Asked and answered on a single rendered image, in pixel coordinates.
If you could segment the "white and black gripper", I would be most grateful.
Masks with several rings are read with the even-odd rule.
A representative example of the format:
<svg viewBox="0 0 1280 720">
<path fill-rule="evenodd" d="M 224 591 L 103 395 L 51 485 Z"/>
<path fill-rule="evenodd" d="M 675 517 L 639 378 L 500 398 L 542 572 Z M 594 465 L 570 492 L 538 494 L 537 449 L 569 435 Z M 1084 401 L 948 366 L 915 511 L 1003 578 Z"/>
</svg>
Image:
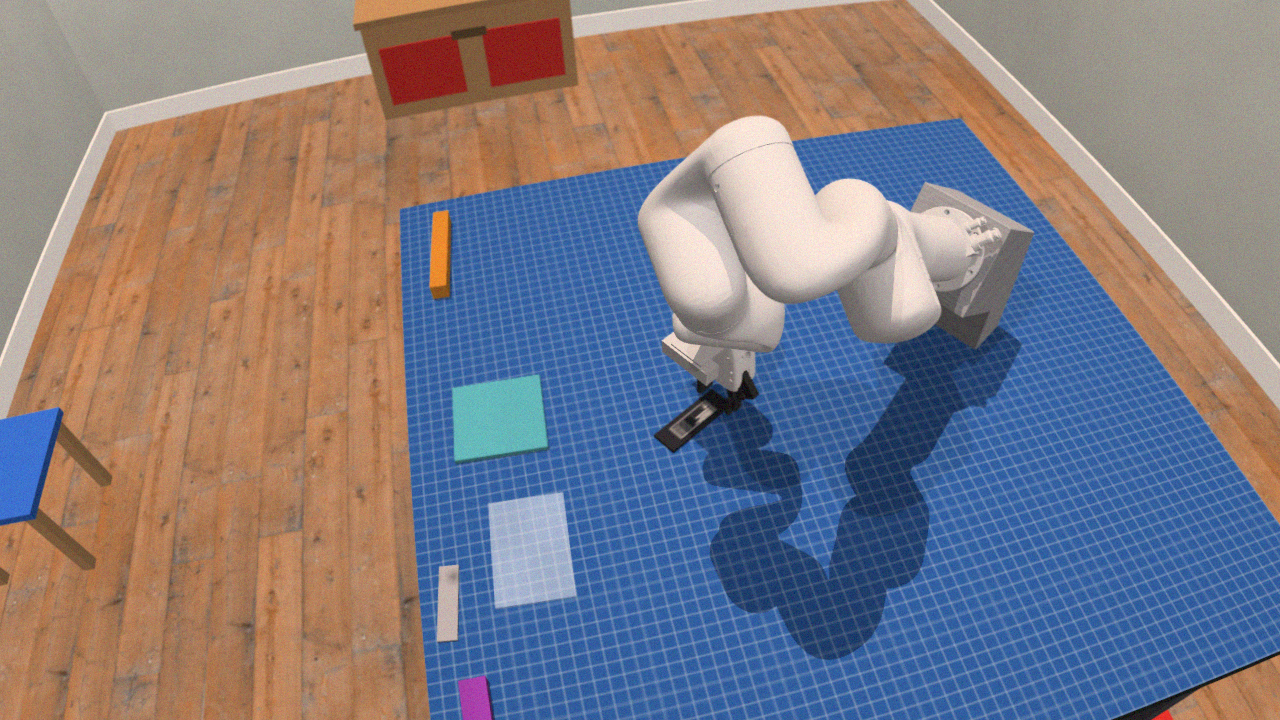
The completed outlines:
<svg viewBox="0 0 1280 720">
<path fill-rule="evenodd" d="M 741 361 L 740 361 L 741 360 Z M 741 407 L 744 398 L 756 398 L 759 395 L 753 383 L 755 375 L 755 352 L 737 348 L 724 348 L 713 357 L 719 365 L 719 377 L 716 380 L 727 389 L 728 397 L 724 400 L 724 414 L 730 415 Z M 698 380 L 698 393 L 703 393 L 713 386 L 704 386 Z M 741 400 L 740 400 L 741 398 Z M 739 401 L 737 401 L 739 400 Z"/>
</svg>

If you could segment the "teal flat square tile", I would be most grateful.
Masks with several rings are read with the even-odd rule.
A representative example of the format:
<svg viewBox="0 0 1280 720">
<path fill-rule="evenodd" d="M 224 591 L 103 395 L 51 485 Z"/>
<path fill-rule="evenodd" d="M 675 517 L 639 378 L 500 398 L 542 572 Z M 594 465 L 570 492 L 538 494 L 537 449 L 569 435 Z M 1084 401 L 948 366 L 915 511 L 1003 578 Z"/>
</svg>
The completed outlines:
<svg viewBox="0 0 1280 720">
<path fill-rule="evenodd" d="M 548 450 L 540 375 L 452 388 L 454 464 Z"/>
</svg>

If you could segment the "orange rectangular bar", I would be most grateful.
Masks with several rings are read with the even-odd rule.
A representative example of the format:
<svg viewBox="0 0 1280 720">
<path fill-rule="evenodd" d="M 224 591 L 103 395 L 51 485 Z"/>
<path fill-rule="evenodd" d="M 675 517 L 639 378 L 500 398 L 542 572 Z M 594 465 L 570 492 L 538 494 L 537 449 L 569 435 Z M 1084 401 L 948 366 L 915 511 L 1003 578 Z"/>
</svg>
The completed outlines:
<svg viewBox="0 0 1280 720">
<path fill-rule="evenodd" d="M 451 297 L 451 215 L 433 213 L 433 246 L 430 266 L 433 299 Z"/>
</svg>

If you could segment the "purple rectangular block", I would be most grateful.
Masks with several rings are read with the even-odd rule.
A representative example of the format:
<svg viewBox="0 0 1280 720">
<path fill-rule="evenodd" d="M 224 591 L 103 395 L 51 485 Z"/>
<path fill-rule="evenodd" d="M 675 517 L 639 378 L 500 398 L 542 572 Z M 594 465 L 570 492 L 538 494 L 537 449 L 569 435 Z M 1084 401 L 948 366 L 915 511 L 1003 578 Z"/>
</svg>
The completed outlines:
<svg viewBox="0 0 1280 720">
<path fill-rule="evenodd" d="M 458 682 L 463 720 L 494 720 L 486 676 Z"/>
</svg>

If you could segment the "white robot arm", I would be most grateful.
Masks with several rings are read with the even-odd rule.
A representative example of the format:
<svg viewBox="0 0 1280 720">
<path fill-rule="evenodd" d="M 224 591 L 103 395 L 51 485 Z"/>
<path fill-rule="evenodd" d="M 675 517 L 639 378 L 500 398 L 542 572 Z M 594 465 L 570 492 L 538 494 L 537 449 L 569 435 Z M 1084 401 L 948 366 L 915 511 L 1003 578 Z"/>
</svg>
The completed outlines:
<svg viewBox="0 0 1280 720">
<path fill-rule="evenodd" d="M 785 304 L 836 290 L 861 341 L 925 333 L 941 315 L 934 291 L 973 281 L 984 245 L 1001 233 L 982 233 L 986 217 L 955 208 L 910 213 L 864 181 L 814 193 L 785 126 L 769 117 L 730 122 L 657 184 L 637 215 L 673 311 L 662 352 L 708 386 L 719 375 L 712 357 L 773 351 Z"/>
</svg>

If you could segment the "black rectangular strip with white printed pattern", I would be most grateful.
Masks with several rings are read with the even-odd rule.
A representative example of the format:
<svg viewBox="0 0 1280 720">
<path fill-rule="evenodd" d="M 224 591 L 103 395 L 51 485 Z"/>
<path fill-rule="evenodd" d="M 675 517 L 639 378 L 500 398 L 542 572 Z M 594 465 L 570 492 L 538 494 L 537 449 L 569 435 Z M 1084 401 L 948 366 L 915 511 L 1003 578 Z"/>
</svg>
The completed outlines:
<svg viewBox="0 0 1280 720">
<path fill-rule="evenodd" d="M 658 430 L 654 437 L 664 445 L 672 454 L 689 442 L 710 421 L 724 413 L 724 400 L 714 389 L 698 398 L 684 413 Z"/>
</svg>

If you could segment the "dark blue work mat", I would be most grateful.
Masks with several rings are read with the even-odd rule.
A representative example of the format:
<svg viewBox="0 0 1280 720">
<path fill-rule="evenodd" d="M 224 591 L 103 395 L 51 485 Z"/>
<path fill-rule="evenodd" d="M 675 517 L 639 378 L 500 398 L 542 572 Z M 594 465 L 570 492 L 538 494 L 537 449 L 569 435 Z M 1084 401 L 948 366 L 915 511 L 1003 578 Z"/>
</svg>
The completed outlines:
<svg viewBox="0 0 1280 720">
<path fill-rule="evenodd" d="M 1112 720 L 1279 652 L 1280 524 L 965 122 L 792 143 L 814 193 L 957 190 L 1027 256 L 978 348 L 785 304 L 756 398 L 675 454 L 654 434 L 728 397 L 662 352 L 637 228 L 685 158 L 401 209 L 430 720 L 483 675 L 494 720 Z M 454 464 L 452 388 L 538 374 L 549 448 Z M 495 609 L 488 503 L 561 492 L 577 598 Z"/>
</svg>

